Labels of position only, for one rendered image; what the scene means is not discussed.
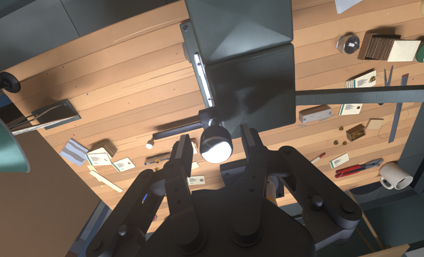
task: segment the wall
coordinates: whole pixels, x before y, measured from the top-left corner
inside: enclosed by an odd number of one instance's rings
[[[100,199],[37,131],[16,138],[31,172],[0,173],[0,257],[64,257]]]
[[[418,195],[364,209],[364,213],[383,245],[389,244],[395,247],[409,244],[408,251],[424,247],[424,200]],[[374,250],[379,250],[380,248],[363,220],[359,222],[357,227]],[[369,253],[371,251],[355,231],[345,246],[329,245],[320,249],[317,252],[317,257],[358,257]]]

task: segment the wooden table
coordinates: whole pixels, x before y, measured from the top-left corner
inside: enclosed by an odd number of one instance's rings
[[[368,30],[402,35],[404,39],[424,36],[424,17],[417,0],[365,0],[337,15],[334,0],[293,0],[293,22],[296,89],[344,88],[345,81],[370,69],[383,77],[383,69],[394,65],[392,85],[400,84],[403,74],[409,73],[408,85],[424,84],[424,63],[362,61],[358,52],[345,55],[335,49],[337,39],[354,32],[362,40]],[[97,171],[124,191],[116,191],[98,182],[81,167],[66,161],[77,175],[108,205],[114,208],[125,194],[148,156],[169,152],[179,136],[168,137],[145,147],[152,134],[166,128],[165,124],[192,117],[204,109],[191,64],[182,49],[183,37],[179,24],[188,20],[183,1],[175,2],[147,13],[124,20],[94,33],[82,36],[58,48],[15,65],[6,71],[21,81],[21,91],[9,94],[20,111],[32,111],[69,99],[81,116],[80,120],[51,130],[40,130],[46,141],[59,153],[70,138],[90,148],[103,139],[118,147],[113,160],[129,157],[136,168],[118,173],[112,166]],[[377,78],[377,86],[384,80]],[[314,159],[322,152],[326,156],[315,165],[342,190],[349,190],[379,180],[378,168],[361,171],[339,179],[328,164],[339,155],[348,153],[350,161],[341,166],[383,158],[385,162],[399,160],[420,103],[403,105],[394,142],[388,144],[391,118],[395,104],[365,104],[359,115],[335,115],[322,122],[300,122],[260,133],[263,143],[271,150],[284,145],[296,147],[306,158]],[[297,111],[310,106],[299,106]],[[332,105],[333,114],[339,105]],[[368,130],[367,135],[347,141],[345,131],[357,124],[365,125],[369,118],[385,119],[381,131]],[[202,130],[190,132],[197,141]],[[234,152],[228,162],[245,157],[240,139],[233,141]],[[218,164],[205,162],[200,154],[193,156],[199,168],[193,175],[205,175],[204,186],[191,190],[218,189],[224,186]],[[277,199],[278,205],[295,202],[286,196]],[[149,231],[154,231],[168,215],[164,200]]]

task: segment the mug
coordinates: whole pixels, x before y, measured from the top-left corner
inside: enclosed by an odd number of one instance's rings
[[[413,180],[413,177],[410,176],[405,170],[399,167],[395,163],[386,163],[380,168],[380,182],[387,189],[401,190],[406,188]],[[391,186],[387,186],[383,180],[386,179]]]

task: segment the striped cloth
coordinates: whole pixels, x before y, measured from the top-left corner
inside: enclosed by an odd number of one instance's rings
[[[67,145],[64,147],[63,151],[61,151],[60,155],[72,163],[75,163],[78,166],[82,166],[87,161],[85,156],[87,152],[87,148],[83,147],[81,144],[77,143],[77,141],[71,138]]]

